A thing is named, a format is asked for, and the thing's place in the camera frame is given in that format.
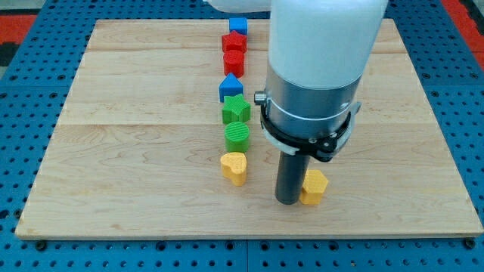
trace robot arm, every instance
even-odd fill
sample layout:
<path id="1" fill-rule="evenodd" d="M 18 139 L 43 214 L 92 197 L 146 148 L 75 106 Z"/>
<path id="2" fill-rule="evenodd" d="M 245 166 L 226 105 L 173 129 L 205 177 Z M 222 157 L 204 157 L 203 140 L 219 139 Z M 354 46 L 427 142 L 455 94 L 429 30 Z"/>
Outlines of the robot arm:
<path id="1" fill-rule="evenodd" d="M 293 204 L 309 157 L 329 162 L 351 135 L 354 95 L 388 0 L 207 1 L 221 11 L 271 11 L 267 81 L 254 101 L 281 150 L 276 198 Z"/>

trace red surface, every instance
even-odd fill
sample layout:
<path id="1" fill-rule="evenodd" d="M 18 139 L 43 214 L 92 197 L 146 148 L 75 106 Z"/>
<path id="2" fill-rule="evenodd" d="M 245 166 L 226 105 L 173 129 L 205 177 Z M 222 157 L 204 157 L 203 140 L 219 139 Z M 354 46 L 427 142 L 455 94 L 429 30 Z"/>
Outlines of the red surface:
<path id="1" fill-rule="evenodd" d="M 222 36 L 222 51 L 239 50 L 247 52 L 247 36 L 232 30 L 230 34 Z"/>
<path id="2" fill-rule="evenodd" d="M 36 15 L 1 15 L 0 44 L 4 42 L 21 44 L 36 18 Z"/>
<path id="3" fill-rule="evenodd" d="M 237 78 L 244 75 L 244 53 L 229 50 L 224 53 L 224 74 L 233 73 Z"/>
<path id="4" fill-rule="evenodd" d="M 469 17 L 467 8 L 459 0 L 442 0 L 442 4 L 459 29 L 467 46 L 474 53 L 481 69 L 484 70 L 484 36 L 477 30 L 476 22 Z"/>

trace wooden board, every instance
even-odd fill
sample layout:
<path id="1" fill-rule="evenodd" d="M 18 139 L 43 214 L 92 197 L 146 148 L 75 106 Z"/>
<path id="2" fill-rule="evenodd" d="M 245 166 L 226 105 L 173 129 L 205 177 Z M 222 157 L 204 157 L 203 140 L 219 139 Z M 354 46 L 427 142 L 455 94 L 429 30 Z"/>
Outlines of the wooden board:
<path id="1" fill-rule="evenodd" d="M 226 20 L 99 20 L 16 229 L 25 240 L 476 236 L 482 225 L 395 25 L 358 89 L 355 131 L 319 206 L 274 198 L 259 109 L 248 181 L 221 175 Z M 251 20 L 247 100 L 265 83 L 268 21 Z"/>

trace black cylinder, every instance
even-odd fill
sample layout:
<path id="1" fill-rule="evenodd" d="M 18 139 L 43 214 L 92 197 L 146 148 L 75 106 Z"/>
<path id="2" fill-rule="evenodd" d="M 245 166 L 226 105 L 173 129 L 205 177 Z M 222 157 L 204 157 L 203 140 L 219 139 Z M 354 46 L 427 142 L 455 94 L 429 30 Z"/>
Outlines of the black cylinder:
<path id="1" fill-rule="evenodd" d="M 304 177 L 310 156 L 291 156 L 281 152 L 279 157 L 278 181 L 275 185 L 275 198 L 290 205 L 297 202 L 303 187 Z"/>

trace toy block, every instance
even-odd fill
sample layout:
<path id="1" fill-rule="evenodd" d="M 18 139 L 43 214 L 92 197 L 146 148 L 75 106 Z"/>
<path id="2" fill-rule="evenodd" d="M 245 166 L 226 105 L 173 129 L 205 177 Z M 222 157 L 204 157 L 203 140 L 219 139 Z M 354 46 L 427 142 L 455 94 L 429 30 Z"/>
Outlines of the toy block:
<path id="1" fill-rule="evenodd" d="M 302 183 L 299 201 L 304 205 L 317 205 L 320 203 L 328 184 L 327 178 L 319 170 L 308 170 Z"/>
<path id="2" fill-rule="evenodd" d="M 237 31 L 240 34 L 247 35 L 247 18 L 229 18 L 228 19 L 228 31 L 232 32 L 232 30 Z"/>
<path id="3" fill-rule="evenodd" d="M 224 97 L 236 96 L 244 93 L 244 86 L 234 76 L 233 73 L 229 73 L 227 77 L 219 85 L 220 102 L 224 102 Z"/>
<path id="4" fill-rule="evenodd" d="M 242 53 L 247 52 L 247 36 L 239 34 L 233 30 L 230 34 L 222 36 L 222 51 L 239 50 Z"/>
<path id="5" fill-rule="evenodd" d="M 240 78 L 244 75 L 244 53 L 239 50 L 229 50 L 224 53 L 224 74 L 233 73 Z"/>
<path id="6" fill-rule="evenodd" d="M 247 179 L 247 159 L 240 152 L 227 153 L 220 158 L 222 175 L 229 178 L 235 186 L 242 186 Z"/>
<path id="7" fill-rule="evenodd" d="M 225 148 L 227 152 L 242 152 L 249 150 L 249 127 L 242 122 L 232 122 L 225 127 Z"/>
<path id="8" fill-rule="evenodd" d="M 246 122 L 250 120 L 250 104 L 244 100 L 242 94 L 233 97 L 224 97 L 225 105 L 222 108 L 222 122 Z"/>

